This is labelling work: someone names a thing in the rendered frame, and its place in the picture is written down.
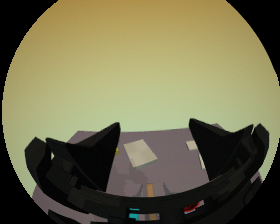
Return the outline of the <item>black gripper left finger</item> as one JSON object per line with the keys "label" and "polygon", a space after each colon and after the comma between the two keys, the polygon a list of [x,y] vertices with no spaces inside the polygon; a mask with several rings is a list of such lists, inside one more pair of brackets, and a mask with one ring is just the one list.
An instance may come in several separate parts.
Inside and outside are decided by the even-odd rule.
{"label": "black gripper left finger", "polygon": [[97,187],[106,192],[117,143],[120,141],[120,123],[115,122],[79,143],[66,143],[45,138],[54,156],[74,163],[77,169]]}

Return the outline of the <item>beige flat rectangular slab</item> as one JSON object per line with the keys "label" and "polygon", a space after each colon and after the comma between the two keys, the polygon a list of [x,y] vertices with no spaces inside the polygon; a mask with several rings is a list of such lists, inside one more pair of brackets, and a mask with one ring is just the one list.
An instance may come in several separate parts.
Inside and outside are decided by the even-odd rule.
{"label": "beige flat rectangular slab", "polygon": [[150,164],[157,162],[155,153],[151,151],[149,146],[146,146],[144,138],[139,139],[139,141],[124,143],[124,147],[134,169],[150,166]]}

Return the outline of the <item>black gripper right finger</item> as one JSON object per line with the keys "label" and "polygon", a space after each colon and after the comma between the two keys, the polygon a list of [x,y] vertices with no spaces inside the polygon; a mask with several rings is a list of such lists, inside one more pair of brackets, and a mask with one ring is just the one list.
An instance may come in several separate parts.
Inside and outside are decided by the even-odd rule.
{"label": "black gripper right finger", "polygon": [[251,123],[240,131],[227,132],[226,129],[211,126],[199,119],[189,119],[190,132],[201,153],[200,156],[205,164],[209,181],[221,176],[221,169],[230,161],[232,154],[239,147],[241,139],[249,136],[252,127],[254,124]]}

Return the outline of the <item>dark red cup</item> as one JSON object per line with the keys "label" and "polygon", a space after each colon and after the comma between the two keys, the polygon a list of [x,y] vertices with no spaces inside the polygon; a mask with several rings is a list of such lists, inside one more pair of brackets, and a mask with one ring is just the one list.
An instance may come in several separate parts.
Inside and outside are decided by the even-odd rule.
{"label": "dark red cup", "polygon": [[190,211],[194,211],[194,209],[199,206],[199,203],[200,202],[197,202],[197,203],[192,203],[191,206],[189,207],[185,207],[185,211],[184,212],[190,212]]}

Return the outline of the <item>brown wooden plank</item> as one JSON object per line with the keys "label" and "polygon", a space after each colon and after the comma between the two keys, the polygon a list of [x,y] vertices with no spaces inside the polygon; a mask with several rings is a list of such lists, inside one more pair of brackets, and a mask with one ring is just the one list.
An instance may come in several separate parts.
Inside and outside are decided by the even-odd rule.
{"label": "brown wooden plank", "polygon": [[[146,184],[147,197],[154,197],[154,189],[152,189],[152,183]],[[157,221],[157,214],[149,214],[149,221]]]}

